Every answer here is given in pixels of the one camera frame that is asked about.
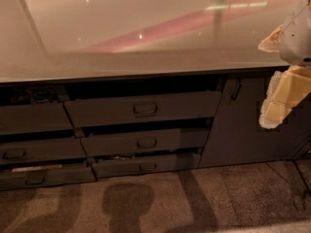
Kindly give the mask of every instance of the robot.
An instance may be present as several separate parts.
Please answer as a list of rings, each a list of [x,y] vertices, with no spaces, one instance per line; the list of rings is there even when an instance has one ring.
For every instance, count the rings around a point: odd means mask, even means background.
[[[291,64],[284,73],[275,72],[264,100],[259,124],[272,129],[311,92],[311,0],[302,0],[260,44],[259,49],[279,52]]]

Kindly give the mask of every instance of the countertop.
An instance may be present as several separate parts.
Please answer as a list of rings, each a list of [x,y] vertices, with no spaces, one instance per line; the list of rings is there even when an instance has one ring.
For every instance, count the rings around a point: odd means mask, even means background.
[[[258,44],[300,0],[0,0],[0,83],[286,66]]]

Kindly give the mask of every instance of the speckled floor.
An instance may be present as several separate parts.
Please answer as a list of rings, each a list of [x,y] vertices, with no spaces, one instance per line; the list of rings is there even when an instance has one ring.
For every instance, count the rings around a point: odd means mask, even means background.
[[[304,189],[293,162],[271,162],[2,191],[0,232],[311,232]]]

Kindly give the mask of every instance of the black drawer handle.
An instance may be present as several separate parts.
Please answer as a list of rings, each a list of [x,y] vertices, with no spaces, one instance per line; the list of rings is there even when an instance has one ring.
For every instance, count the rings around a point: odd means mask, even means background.
[[[143,168],[141,165],[139,165],[139,170],[140,170],[140,172],[145,172],[145,173],[153,172],[156,170],[156,164],[152,168]]]
[[[6,160],[24,160],[27,157],[26,149],[10,149],[3,153],[2,158]]]
[[[231,95],[232,101],[235,101],[237,99],[237,97],[239,96],[239,93],[241,91],[241,88],[242,88],[242,82],[240,79],[238,79],[236,87],[234,88],[233,94]]]
[[[157,145],[157,140],[156,139],[151,144],[141,144],[140,142],[137,142],[137,148],[138,149],[151,149],[151,148],[154,148],[156,145]]]
[[[45,182],[45,178],[42,179],[29,179],[26,181],[26,185],[39,185],[39,184],[43,184]]]
[[[151,109],[151,110],[139,110],[137,109],[137,106],[134,106],[134,109],[133,109],[133,112],[134,114],[137,116],[137,117],[152,117],[152,116],[155,116],[156,115],[156,112],[157,112],[157,105],[155,105],[155,108],[154,109]]]

